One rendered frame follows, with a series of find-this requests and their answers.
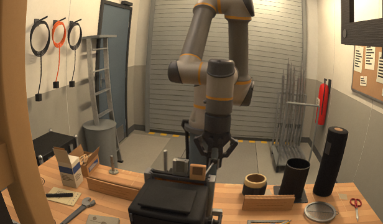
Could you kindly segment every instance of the black cable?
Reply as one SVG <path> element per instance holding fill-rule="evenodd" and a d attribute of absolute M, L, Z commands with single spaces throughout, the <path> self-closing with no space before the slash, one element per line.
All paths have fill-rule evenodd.
<path fill-rule="evenodd" d="M 31 46 L 31 51 L 32 51 L 32 53 L 35 56 L 40 57 L 40 85 L 38 86 L 38 94 L 40 94 L 41 79 L 42 79 L 42 56 L 45 53 L 47 53 L 48 48 L 49 48 L 49 44 L 50 44 L 49 26 L 48 26 L 47 22 L 44 21 L 44 19 L 46 19 L 46 18 L 48 18 L 48 16 L 45 16 L 44 18 L 42 18 L 42 19 L 38 20 L 37 22 L 35 22 L 34 25 L 31 27 L 31 31 L 30 31 L 30 46 Z M 34 47 L 32 46 L 32 34 L 34 33 L 35 28 L 37 28 L 41 24 L 45 25 L 47 27 L 47 29 L 48 29 L 48 41 L 47 41 L 47 44 L 45 44 L 44 49 L 42 49 L 41 51 L 36 51 L 34 49 Z"/>
<path fill-rule="evenodd" d="M 76 49 L 79 48 L 79 46 L 81 45 L 81 41 L 82 41 L 82 29 L 81 29 L 81 26 L 79 23 L 77 23 L 78 21 L 80 21 L 81 19 L 75 21 L 75 22 L 70 22 L 70 26 L 68 28 L 68 33 L 67 33 L 67 41 L 68 41 L 68 45 L 70 46 L 70 48 L 72 50 L 74 50 L 74 69 L 73 69 L 73 76 L 72 76 L 72 81 L 74 79 L 74 72 L 75 72 L 75 52 L 76 52 Z M 70 33 L 72 32 L 73 28 L 75 26 L 78 26 L 80 28 L 80 36 L 78 38 L 78 42 L 75 44 L 75 45 L 71 45 L 70 43 Z"/>

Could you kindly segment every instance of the coiled cable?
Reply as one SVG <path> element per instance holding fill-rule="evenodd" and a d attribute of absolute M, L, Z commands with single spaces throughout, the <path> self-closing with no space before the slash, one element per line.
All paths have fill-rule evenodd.
<path fill-rule="evenodd" d="M 60 68 L 60 47 L 63 46 L 63 44 L 65 43 L 66 41 L 66 27 L 65 27 L 65 24 L 62 22 L 62 20 L 64 19 L 61 19 L 59 21 L 57 21 L 54 25 L 53 25 L 53 28 L 52 28 L 52 42 L 54 44 L 55 47 L 59 48 L 59 64 L 58 64 L 58 67 L 57 67 L 57 74 L 56 74 L 56 81 L 57 82 L 57 77 L 59 76 L 59 68 Z M 56 43 L 55 40 L 53 39 L 54 35 L 55 35 L 55 30 L 58 26 L 63 26 L 63 28 L 65 29 L 64 31 L 64 34 L 63 34 L 63 37 L 62 37 L 62 40 L 59 42 L 59 43 Z"/>
<path fill-rule="evenodd" d="M 77 20 L 75 22 L 70 22 L 70 26 L 68 28 L 68 34 L 67 34 L 68 45 L 70 46 L 70 48 L 72 50 L 74 50 L 74 69 L 73 69 L 72 81 L 74 79 L 74 72 L 75 72 L 75 53 L 76 53 L 76 49 L 79 48 L 79 46 L 81 45 L 81 41 L 82 41 L 82 30 L 81 30 L 81 26 L 79 25 L 79 23 L 77 23 L 78 21 L 81 21 L 81 19 L 79 19 L 79 20 Z M 75 45 L 71 45 L 71 43 L 70 43 L 70 34 L 71 34 L 71 32 L 72 32 L 72 30 L 73 30 L 73 28 L 75 26 L 78 26 L 80 28 L 80 36 L 78 38 L 77 43 Z"/>
<path fill-rule="evenodd" d="M 40 93 L 40 87 L 41 87 L 41 79 L 42 79 L 42 56 L 44 56 L 45 53 L 47 53 L 48 51 L 48 48 L 49 48 L 49 44 L 50 44 L 50 31 L 49 31 L 49 26 L 47 24 L 47 22 L 44 21 L 44 19 L 48 18 L 48 16 L 45 16 L 44 18 L 38 20 L 37 22 L 34 23 L 34 25 L 31 27 L 31 31 L 30 31 L 30 46 L 31 46 L 31 51 L 32 53 L 37 56 L 37 57 L 40 57 L 40 85 L 38 87 L 38 94 Z M 45 25 L 48 29 L 48 41 L 47 41 L 47 44 L 45 44 L 45 47 L 41 50 L 41 51 L 36 51 L 34 49 L 34 47 L 32 46 L 32 34 L 34 33 L 34 30 L 35 28 L 37 28 L 39 25 Z"/>

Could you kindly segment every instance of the concrete floor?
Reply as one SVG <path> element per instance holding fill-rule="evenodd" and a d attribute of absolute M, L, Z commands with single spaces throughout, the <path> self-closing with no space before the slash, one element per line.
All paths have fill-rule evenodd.
<path fill-rule="evenodd" d="M 301 148 L 305 157 L 308 158 L 310 146 L 302 143 Z M 124 163 L 119 163 L 118 168 L 140 173 L 143 173 L 148 167 L 163 170 L 164 149 L 168 150 L 168 168 L 170 169 L 174 157 L 185 157 L 185 137 L 133 131 L 120 143 Z M 320 163 L 313 154 L 307 184 L 315 183 L 319 166 Z M 269 145 L 266 142 L 246 140 L 240 142 L 233 153 L 223 160 L 216 180 L 217 183 L 242 184 L 245 176 L 252 173 L 265 175 L 268 184 L 281 184 L 283 170 L 280 169 L 279 173 L 275 172 Z"/>

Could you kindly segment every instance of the ladder rung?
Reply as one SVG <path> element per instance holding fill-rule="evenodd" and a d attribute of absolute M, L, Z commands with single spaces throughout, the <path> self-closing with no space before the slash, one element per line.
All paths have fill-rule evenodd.
<path fill-rule="evenodd" d="M 102 48 L 99 48 L 99 49 L 92 49 L 92 50 L 106 50 L 108 49 L 107 47 L 102 47 Z"/>
<path fill-rule="evenodd" d="M 100 91 L 96 92 L 95 95 L 96 95 L 96 96 L 97 96 L 97 95 L 100 95 L 100 94 L 102 94 L 102 93 L 104 93 L 104 92 L 107 92 L 107 91 L 109 91 L 109 90 L 110 90 L 109 88 L 105 88 L 105 89 L 103 89 L 103 90 L 100 90 Z"/>
<path fill-rule="evenodd" d="M 108 68 L 98 69 L 98 70 L 95 70 L 95 71 L 93 71 L 93 72 L 101 72 L 101 71 L 104 71 L 104 70 L 108 70 Z"/>
<path fill-rule="evenodd" d="M 104 112 L 100 113 L 98 116 L 99 116 L 99 118 L 101 118 L 101 117 L 103 117 L 104 115 L 106 115 L 106 114 L 108 114 L 110 112 L 111 112 L 111 109 L 107 109 Z"/>

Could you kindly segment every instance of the ladder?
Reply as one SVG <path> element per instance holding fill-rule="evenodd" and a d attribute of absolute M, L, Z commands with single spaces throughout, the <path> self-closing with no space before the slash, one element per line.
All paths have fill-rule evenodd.
<path fill-rule="evenodd" d="M 110 71 L 109 71 L 109 38 L 114 38 L 114 37 L 117 37 L 117 35 L 92 35 L 88 37 L 83 37 L 83 39 L 86 40 L 86 54 L 87 54 L 87 60 L 88 60 L 88 79 L 90 84 L 93 122 L 95 125 L 99 125 L 99 119 L 106 114 L 109 114 L 110 119 L 115 121 L 113 99 L 111 98 L 111 82 L 110 82 Z M 103 39 L 103 47 L 94 49 L 92 46 L 92 40 L 99 41 L 99 39 Z M 93 61 L 92 61 L 92 52 L 93 51 L 97 52 L 99 50 L 103 51 L 104 68 L 94 70 Z M 96 92 L 95 91 L 95 73 L 98 73 L 98 72 L 104 72 L 104 82 L 106 86 L 103 90 Z M 108 109 L 99 113 L 98 105 L 96 103 L 96 97 L 102 93 L 106 93 Z M 119 151 L 117 128 L 115 128 L 115 130 L 116 130 L 117 159 L 118 159 L 118 162 L 123 162 L 121 153 Z"/>

